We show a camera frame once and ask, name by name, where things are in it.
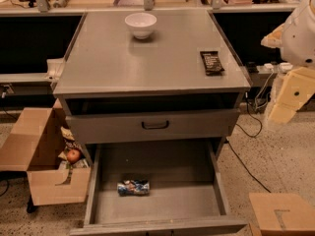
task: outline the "open cardboard box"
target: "open cardboard box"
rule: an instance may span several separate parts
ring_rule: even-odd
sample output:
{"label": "open cardboard box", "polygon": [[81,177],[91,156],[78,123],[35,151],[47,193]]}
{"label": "open cardboard box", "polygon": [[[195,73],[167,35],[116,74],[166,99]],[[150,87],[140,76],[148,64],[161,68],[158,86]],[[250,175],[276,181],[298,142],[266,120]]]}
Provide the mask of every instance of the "open cardboard box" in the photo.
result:
{"label": "open cardboard box", "polygon": [[65,148],[60,127],[64,114],[53,108],[25,108],[0,148],[0,171],[27,171],[35,206],[84,202],[90,168],[58,170],[58,155]]}
{"label": "open cardboard box", "polygon": [[293,193],[250,193],[259,228],[253,236],[314,236],[315,208]]}

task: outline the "drawer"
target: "drawer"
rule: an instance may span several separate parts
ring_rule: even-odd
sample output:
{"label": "drawer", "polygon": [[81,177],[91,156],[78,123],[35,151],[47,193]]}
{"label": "drawer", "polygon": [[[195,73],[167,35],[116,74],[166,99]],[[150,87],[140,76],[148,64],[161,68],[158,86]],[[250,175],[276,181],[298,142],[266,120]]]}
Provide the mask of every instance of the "drawer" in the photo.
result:
{"label": "drawer", "polygon": [[229,136],[238,109],[79,115],[67,123],[81,144]]}
{"label": "drawer", "polygon": [[[147,196],[120,197],[117,183],[147,179]],[[70,235],[216,235],[246,225],[229,215],[209,140],[102,145],[96,153],[84,227]]]}

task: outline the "tile floor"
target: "tile floor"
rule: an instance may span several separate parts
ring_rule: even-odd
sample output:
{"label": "tile floor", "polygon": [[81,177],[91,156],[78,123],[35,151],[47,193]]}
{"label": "tile floor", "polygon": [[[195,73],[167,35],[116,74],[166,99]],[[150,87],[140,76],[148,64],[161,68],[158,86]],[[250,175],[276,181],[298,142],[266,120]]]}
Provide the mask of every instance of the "tile floor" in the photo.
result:
{"label": "tile floor", "polygon": [[[264,115],[255,115],[263,119]],[[0,146],[6,139],[14,119],[0,116]],[[238,124],[248,133],[259,130],[257,121],[243,113]],[[276,132],[264,127],[256,138],[247,137],[235,127],[229,138],[236,153],[249,170],[272,192],[296,193],[315,206],[315,112],[305,111]],[[240,164],[229,145],[220,154],[219,167],[229,200],[231,213],[257,225],[248,194],[266,192]],[[0,182],[0,195],[5,182]],[[85,204],[40,206],[27,213],[30,191],[27,179],[10,180],[10,187],[0,197],[0,235],[68,235],[71,228],[81,227]],[[245,227],[235,236],[250,236]]]}

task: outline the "open drawer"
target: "open drawer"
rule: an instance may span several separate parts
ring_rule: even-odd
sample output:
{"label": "open drawer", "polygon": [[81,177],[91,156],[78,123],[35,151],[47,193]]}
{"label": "open drawer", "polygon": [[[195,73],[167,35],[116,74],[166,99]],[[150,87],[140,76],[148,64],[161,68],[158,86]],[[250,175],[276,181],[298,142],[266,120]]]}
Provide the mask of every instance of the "open drawer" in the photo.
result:
{"label": "open drawer", "polygon": [[[120,197],[117,183],[147,179],[147,196]],[[229,215],[210,140],[102,145],[83,228],[71,235],[215,235],[246,222]]]}

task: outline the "white cord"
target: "white cord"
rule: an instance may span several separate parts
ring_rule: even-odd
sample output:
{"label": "white cord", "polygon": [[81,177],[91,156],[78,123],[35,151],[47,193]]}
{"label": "white cord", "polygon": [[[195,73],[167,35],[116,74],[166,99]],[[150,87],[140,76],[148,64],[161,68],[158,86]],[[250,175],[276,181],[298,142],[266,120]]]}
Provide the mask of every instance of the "white cord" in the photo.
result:
{"label": "white cord", "polygon": [[267,104],[267,103],[265,102],[263,105],[259,106],[259,105],[258,105],[258,98],[259,98],[260,94],[262,94],[263,91],[266,89],[269,79],[270,79],[270,78],[272,77],[272,75],[275,73],[275,70],[274,70],[273,68],[272,68],[271,70],[272,70],[272,73],[271,73],[270,76],[266,79],[264,85],[261,87],[261,89],[259,90],[259,92],[258,92],[257,95],[255,96],[255,111],[257,111],[259,108],[264,107],[264,106]]}

